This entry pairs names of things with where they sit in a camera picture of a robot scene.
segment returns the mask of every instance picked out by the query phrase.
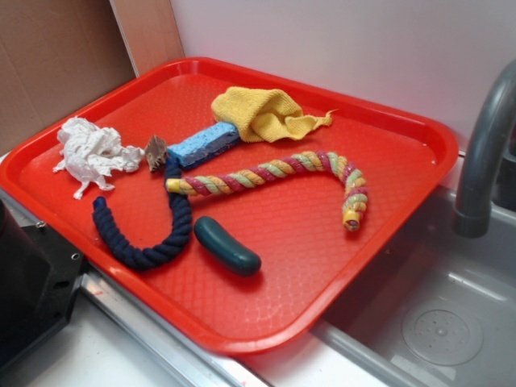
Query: wooden panel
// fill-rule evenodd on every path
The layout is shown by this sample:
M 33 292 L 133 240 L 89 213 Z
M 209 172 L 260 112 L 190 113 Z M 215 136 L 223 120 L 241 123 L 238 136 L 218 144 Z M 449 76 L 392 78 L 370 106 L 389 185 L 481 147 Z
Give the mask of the wooden panel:
M 136 75 L 182 58 L 169 0 L 110 0 Z

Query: sink basin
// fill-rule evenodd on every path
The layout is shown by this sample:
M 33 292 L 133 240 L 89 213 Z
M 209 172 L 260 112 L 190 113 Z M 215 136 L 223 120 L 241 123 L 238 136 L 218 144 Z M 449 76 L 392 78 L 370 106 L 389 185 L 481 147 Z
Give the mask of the sink basin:
M 323 316 L 326 341 L 390 385 L 516 381 L 516 216 L 494 206 L 465 239 L 454 198 L 439 187 Z

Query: sink drain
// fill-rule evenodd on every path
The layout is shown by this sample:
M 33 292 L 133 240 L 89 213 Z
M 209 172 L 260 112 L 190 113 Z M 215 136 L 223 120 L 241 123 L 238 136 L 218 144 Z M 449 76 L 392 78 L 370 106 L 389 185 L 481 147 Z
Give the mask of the sink drain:
M 466 363 L 482 347 L 478 320 L 447 302 L 427 302 L 409 310 L 402 334 L 416 356 L 437 365 Z

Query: multicolored rope toy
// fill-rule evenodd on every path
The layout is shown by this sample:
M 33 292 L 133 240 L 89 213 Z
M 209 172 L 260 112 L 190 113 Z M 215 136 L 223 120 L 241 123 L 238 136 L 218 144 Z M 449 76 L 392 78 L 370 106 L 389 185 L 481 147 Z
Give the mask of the multicolored rope toy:
M 343 225 L 349 231 L 358 230 L 368 201 L 365 179 L 353 163 L 334 152 L 302 152 L 223 176 L 169 178 L 165 180 L 165 187 L 170 193 L 188 196 L 233 194 L 306 171 L 331 172 L 339 178 L 346 187 Z

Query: red tray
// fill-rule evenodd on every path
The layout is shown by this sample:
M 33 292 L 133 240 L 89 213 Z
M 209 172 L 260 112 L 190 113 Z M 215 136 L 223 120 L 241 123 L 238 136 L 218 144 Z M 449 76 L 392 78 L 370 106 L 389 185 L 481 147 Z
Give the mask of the red tray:
M 71 116 L 114 127 L 124 145 L 144 148 L 154 134 L 175 144 L 214 123 L 210 104 L 231 85 L 283 89 L 306 114 L 336 109 L 334 122 L 297 142 L 240 144 L 185 175 L 230 173 L 304 150 L 334 151 L 368 182 L 359 231 L 342 226 L 338 180 L 306 173 L 224 198 L 191 199 L 194 219 L 214 217 L 261 256 L 254 277 L 229 273 L 194 236 L 171 264 L 131 271 L 99 239 L 92 201 L 104 195 L 122 233 L 135 246 L 151 247 L 169 234 L 172 221 L 162 175 L 142 162 L 136 173 L 108 178 L 114 190 L 91 185 L 74 199 L 78 181 L 52 172 L 61 160 L 56 134 L 65 120 L 11 152 L 0 165 L 0 185 L 191 339 L 238 354 L 275 347 L 307 330 L 437 186 L 458 147 L 435 121 L 204 58 L 165 64 Z

